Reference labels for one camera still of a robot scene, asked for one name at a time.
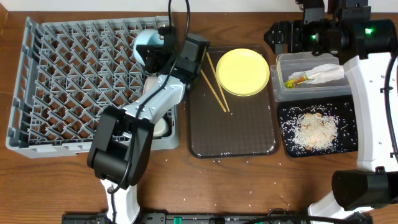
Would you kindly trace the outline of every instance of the chopsticks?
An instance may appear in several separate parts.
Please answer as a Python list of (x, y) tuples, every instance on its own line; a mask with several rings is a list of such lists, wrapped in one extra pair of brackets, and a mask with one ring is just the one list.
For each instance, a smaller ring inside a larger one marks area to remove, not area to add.
[(226, 106), (228, 112), (230, 112), (230, 111), (229, 111), (229, 106), (228, 106), (228, 104), (227, 104), (227, 102), (226, 102), (226, 99), (225, 99), (225, 96), (224, 96), (223, 89), (222, 89), (222, 87), (221, 87), (221, 85), (220, 85), (220, 82), (218, 81), (218, 78), (217, 78), (217, 75), (216, 75), (216, 70), (214, 69), (213, 62), (211, 61), (209, 52), (206, 52), (206, 55), (207, 55), (207, 58), (208, 58), (208, 60), (209, 60), (209, 62), (210, 62), (210, 66), (211, 66), (211, 69), (212, 69), (212, 71), (213, 71), (214, 77), (216, 78), (217, 85), (218, 85), (218, 88), (220, 89), (221, 96), (223, 97), (225, 106)]
[(214, 96), (216, 97), (216, 99), (217, 99), (218, 103), (220, 104), (221, 108), (223, 109), (224, 112), (226, 112), (226, 109), (225, 109), (223, 103), (222, 103), (221, 100), (218, 98), (216, 91), (214, 91), (213, 87), (211, 86), (211, 84), (210, 84), (210, 82), (209, 82), (209, 79), (207, 79), (207, 77), (206, 77), (205, 73), (203, 72), (203, 70), (200, 70), (200, 72), (201, 72), (201, 74), (203, 75), (203, 78), (205, 78), (205, 80), (206, 80), (206, 82), (207, 82), (207, 85), (209, 85), (211, 91), (213, 92)]

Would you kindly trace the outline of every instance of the green indicator light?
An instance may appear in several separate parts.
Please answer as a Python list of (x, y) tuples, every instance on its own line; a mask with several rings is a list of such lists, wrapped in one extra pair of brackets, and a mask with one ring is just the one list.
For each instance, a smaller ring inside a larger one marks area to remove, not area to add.
[(365, 34), (372, 34), (373, 33), (373, 29), (372, 28), (366, 28), (365, 29)]

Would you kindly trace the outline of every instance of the wooden surface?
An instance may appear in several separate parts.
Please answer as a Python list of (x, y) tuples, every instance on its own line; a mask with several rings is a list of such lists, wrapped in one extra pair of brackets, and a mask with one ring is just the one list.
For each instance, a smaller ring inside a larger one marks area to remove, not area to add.
[(4, 32), (4, 25), (7, 23), (8, 11), (0, 3), (0, 35)]
[[(27, 16), (36, 22), (78, 21), (165, 15), (129, 12), (11, 12), (0, 35), (0, 223), (60, 223), (65, 212), (107, 209), (105, 191), (86, 165), (87, 154), (28, 159), (5, 147), (12, 93)], [(193, 13), (191, 32), (212, 45), (259, 44), (273, 22), (300, 19), (300, 13)], [(397, 14), (378, 14), (390, 18)], [(182, 26), (185, 14), (175, 21)], [(220, 160), (194, 158), (187, 150), (184, 104), (177, 149), (152, 152), (139, 183), (142, 207), (180, 213), (267, 213), (271, 208), (303, 210), (331, 190), (336, 170), (356, 168), (357, 153), (289, 159), (283, 149), (272, 156)], [(375, 223), (396, 223), (396, 205), (371, 212)]]

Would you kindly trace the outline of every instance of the dark tray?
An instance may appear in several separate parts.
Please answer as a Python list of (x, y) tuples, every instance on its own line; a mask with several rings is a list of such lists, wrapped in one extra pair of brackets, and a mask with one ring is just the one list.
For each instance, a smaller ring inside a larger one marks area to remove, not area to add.
[[(259, 45), (210, 47), (209, 55), (216, 68), (218, 60), (233, 49), (251, 49), (266, 58), (265, 50)], [(215, 76), (207, 57), (202, 70), (223, 102)], [(272, 93), (271, 80), (258, 94), (235, 96), (223, 91), (231, 112), (221, 109), (202, 75), (195, 89), (188, 95), (188, 147), (198, 158), (268, 155), (279, 147), (276, 113), (271, 113), (269, 96)]]
[[(326, 150), (305, 150), (304, 147), (296, 147), (293, 142), (294, 132), (289, 131), (292, 125), (284, 124), (295, 116), (305, 113), (321, 113), (322, 115), (338, 116), (338, 134), (333, 140), (333, 146)], [(336, 96), (311, 100), (287, 101), (279, 103), (277, 116), (280, 131), (285, 145), (286, 153), (291, 157), (317, 156), (335, 154), (341, 152), (353, 152), (358, 150), (358, 133), (352, 96)]]

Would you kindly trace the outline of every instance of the clear plastic container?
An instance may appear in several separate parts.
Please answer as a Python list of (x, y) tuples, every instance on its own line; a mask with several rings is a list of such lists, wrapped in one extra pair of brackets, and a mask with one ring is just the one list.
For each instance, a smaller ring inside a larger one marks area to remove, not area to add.
[(316, 66), (327, 63), (338, 65), (338, 59), (330, 54), (323, 54), (318, 57), (313, 56), (311, 52), (280, 54), (276, 60), (277, 65), (270, 67), (275, 101), (307, 100), (351, 94), (351, 88), (346, 77), (320, 84), (302, 84), (294, 89), (285, 87), (284, 82), (294, 72), (311, 70)]

